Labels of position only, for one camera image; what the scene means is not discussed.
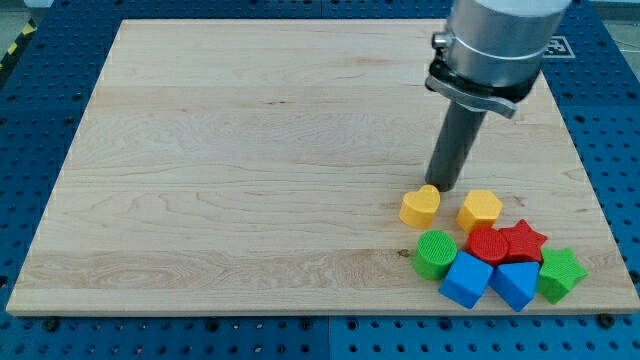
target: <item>green block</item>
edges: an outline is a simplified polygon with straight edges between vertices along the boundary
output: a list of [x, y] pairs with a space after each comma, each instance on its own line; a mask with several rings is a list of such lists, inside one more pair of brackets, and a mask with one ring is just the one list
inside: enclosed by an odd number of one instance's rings
[[589, 273], [578, 264], [570, 248], [542, 249], [542, 268], [538, 273], [537, 291], [555, 304], [587, 275]]
[[444, 231], [431, 230], [420, 236], [413, 255], [413, 269], [428, 280], [440, 280], [456, 258], [456, 242]]

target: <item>yellow black tape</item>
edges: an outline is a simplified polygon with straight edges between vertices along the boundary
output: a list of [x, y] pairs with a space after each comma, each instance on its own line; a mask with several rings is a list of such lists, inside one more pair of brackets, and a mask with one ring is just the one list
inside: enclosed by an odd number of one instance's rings
[[27, 45], [31, 42], [36, 29], [36, 24], [33, 19], [29, 20], [13, 44], [7, 49], [7, 53], [0, 61], [0, 89], [2, 89], [7, 80], [9, 80], [9, 76], [13, 72], [18, 59], [27, 48]]

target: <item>toy block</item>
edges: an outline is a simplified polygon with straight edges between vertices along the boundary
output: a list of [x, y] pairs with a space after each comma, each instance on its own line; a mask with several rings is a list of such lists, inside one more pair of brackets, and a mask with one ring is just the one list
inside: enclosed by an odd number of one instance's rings
[[509, 243], [498, 230], [479, 227], [469, 234], [465, 251], [495, 267], [507, 256]]
[[433, 185], [404, 194], [400, 207], [400, 220], [418, 229], [428, 229], [440, 206], [440, 192]]
[[456, 221], [465, 233], [477, 227], [492, 227], [502, 211], [502, 201], [489, 190], [471, 190], [464, 199]]
[[458, 248], [444, 231], [432, 230], [420, 236], [413, 255], [413, 269], [428, 280], [440, 280], [449, 270]]
[[514, 311], [520, 312], [536, 296], [539, 269], [540, 264], [535, 261], [502, 264], [493, 272], [489, 286]]
[[459, 251], [440, 286], [440, 293], [471, 309], [484, 294], [491, 273], [493, 273], [493, 266], [464, 251]]
[[542, 249], [542, 268], [537, 290], [555, 304], [567, 295], [589, 273], [576, 261], [573, 250]]
[[547, 237], [534, 231], [526, 220], [522, 219], [514, 227], [499, 231], [509, 243], [509, 252], [504, 262], [540, 262], [542, 260], [540, 248], [547, 241]]

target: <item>wooden board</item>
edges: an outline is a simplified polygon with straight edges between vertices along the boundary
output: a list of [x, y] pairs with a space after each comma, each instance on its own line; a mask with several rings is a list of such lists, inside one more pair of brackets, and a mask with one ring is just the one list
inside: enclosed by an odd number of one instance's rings
[[[11, 295], [14, 315], [512, 315], [419, 278], [402, 195], [447, 100], [442, 21], [124, 21]], [[522, 314], [635, 312], [636, 291], [546, 83], [490, 115], [434, 228], [469, 189], [590, 276]]]

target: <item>blue pentagon block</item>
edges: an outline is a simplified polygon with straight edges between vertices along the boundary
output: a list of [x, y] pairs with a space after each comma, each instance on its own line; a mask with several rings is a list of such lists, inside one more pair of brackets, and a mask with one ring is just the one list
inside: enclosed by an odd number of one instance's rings
[[535, 261], [502, 264], [493, 273], [489, 285], [513, 310], [520, 312], [536, 295], [539, 269], [540, 264]]
[[440, 286], [440, 293], [471, 309], [484, 294], [491, 273], [493, 273], [493, 266], [464, 251], [459, 251]]

